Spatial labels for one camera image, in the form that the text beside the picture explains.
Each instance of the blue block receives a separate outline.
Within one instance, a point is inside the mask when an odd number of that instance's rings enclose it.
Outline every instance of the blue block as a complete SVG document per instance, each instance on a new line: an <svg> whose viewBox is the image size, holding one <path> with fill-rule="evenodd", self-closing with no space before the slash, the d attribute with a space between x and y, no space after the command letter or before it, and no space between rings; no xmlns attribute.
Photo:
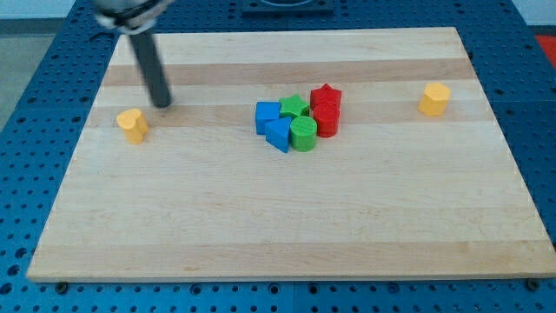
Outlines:
<svg viewBox="0 0 556 313"><path fill-rule="evenodd" d="M292 117L284 117L266 125L267 141L284 153L288 153L289 149L289 125L292 123Z"/></svg>
<svg viewBox="0 0 556 313"><path fill-rule="evenodd" d="M280 118L279 102L258 102L255 110L255 125L257 127L257 135L264 135L264 125L267 122Z"/></svg>

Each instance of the red star block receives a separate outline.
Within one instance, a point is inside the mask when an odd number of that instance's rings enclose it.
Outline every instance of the red star block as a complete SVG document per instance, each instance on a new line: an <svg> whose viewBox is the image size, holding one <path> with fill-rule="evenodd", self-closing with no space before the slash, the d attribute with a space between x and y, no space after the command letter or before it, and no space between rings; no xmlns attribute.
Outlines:
<svg viewBox="0 0 556 313"><path fill-rule="evenodd" d="M311 110L317 105L321 104L332 104L340 109L341 102L341 90L336 90L327 83L316 90L311 90Z"/></svg>
<svg viewBox="0 0 556 313"><path fill-rule="evenodd" d="M319 104L314 108L313 118L317 124L317 136L329 138L338 132L340 109L337 106L329 103Z"/></svg>

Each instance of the green block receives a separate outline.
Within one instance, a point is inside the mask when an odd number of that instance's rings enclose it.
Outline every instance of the green block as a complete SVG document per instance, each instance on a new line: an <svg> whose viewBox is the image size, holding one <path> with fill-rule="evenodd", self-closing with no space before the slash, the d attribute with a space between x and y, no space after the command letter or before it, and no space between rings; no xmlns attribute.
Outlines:
<svg viewBox="0 0 556 313"><path fill-rule="evenodd" d="M297 117L289 125L292 148L300 152L312 150L316 145L316 121L312 117Z"/></svg>
<svg viewBox="0 0 556 313"><path fill-rule="evenodd" d="M309 103L298 95L280 99L280 117L301 117L309 115Z"/></svg>

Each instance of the blue pegboard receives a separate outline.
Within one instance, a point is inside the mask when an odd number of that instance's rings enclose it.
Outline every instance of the blue pegboard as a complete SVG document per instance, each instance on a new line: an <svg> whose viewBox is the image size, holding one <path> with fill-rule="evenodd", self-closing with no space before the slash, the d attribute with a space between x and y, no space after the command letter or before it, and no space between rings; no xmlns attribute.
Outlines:
<svg viewBox="0 0 556 313"><path fill-rule="evenodd" d="M243 17L241 1L177 1L158 32L455 26L553 241L556 74L509 0L335 0L334 14ZM0 312L556 311L556 280L36 284L24 274L118 35L77 0L0 135Z"/></svg>

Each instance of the yellow hexagonal block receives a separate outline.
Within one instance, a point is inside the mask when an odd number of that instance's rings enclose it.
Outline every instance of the yellow hexagonal block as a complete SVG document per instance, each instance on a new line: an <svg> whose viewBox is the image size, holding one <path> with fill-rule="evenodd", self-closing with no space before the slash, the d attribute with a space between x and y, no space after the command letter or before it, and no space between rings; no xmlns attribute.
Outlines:
<svg viewBox="0 0 556 313"><path fill-rule="evenodd" d="M429 117L442 116L450 93L450 89L443 83L428 83L419 103L419 111Z"/></svg>
<svg viewBox="0 0 556 313"><path fill-rule="evenodd" d="M116 121L132 144L141 143L143 136L149 131L147 119L139 109L125 110L117 116Z"/></svg>

